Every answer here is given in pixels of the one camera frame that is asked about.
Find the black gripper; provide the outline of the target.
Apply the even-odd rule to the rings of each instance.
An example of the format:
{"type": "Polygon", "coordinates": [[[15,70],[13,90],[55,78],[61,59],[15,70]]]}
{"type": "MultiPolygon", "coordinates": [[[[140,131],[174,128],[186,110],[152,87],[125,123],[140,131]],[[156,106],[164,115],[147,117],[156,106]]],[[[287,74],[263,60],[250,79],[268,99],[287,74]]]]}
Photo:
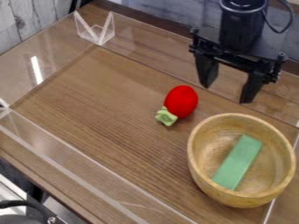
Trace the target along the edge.
{"type": "Polygon", "coordinates": [[[286,54],[268,54],[266,45],[256,50],[258,60],[247,59],[248,53],[262,38],[267,21],[267,0],[219,0],[222,9],[219,42],[204,38],[198,29],[191,30],[190,51],[200,84],[208,88],[219,76],[219,63],[248,73],[242,88],[239,103],[251,103],[264,84],[275,82],[286,54]]]}

